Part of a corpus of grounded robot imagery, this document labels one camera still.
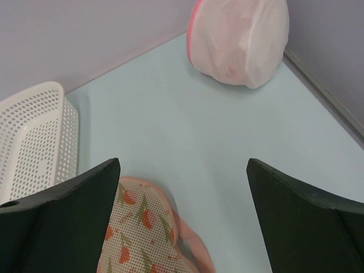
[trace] white mesh laundry bag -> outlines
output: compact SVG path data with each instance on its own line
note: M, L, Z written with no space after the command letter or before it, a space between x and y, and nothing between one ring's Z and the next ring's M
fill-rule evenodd
M286 0L198 0L188 24L188 59L220 82L257 88L274 76L288 29Z

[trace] pink zipper trim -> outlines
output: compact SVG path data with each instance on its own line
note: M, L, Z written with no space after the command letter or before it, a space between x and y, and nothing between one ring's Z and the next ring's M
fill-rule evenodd
M188 21L188 26L187 26L187 57L189 62L192 64L191 62L191 38L192 38L192 28L193 28L193 24L195 22L195 18L197 15L197 10L201 5L202 0L197 0L197 2L195 3L195 5L193 6L192 9L192 13L191 13L191 17L189 18Z

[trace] orange flower print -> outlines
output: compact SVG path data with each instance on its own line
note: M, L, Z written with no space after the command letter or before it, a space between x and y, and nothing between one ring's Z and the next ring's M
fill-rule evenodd
M126 191L124 191L123 201L129 205L135 205L137 201L137 194L127 189Z
M154 263L150 273L168 273L167 269L161 264Z
M169 237L171 237L171 242L175 240L175 231L173 228L171 228L171 231L169 232Z
M127 246L123 246L121 248L121 252L120 252L119 263L121 263L121 264L127 263L129 260L130 260L129 248Z
M110 225L107 225L105 241L109 240L113 236L113 229Z
M152 229L156 221L154 213L147 209L142 214L142 223L147 229Z

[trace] lavender wall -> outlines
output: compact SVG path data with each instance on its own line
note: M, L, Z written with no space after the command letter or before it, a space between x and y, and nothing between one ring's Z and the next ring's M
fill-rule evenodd
M287 0L287 49L364 125L364 1Z
M183 33L194 2L0 0L0 100L44 81L85 84Z

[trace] white plastic basket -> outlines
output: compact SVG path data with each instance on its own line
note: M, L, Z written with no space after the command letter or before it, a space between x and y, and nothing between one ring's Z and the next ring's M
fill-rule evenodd
M0 102L0 204L75 177L78 112L57 82Z

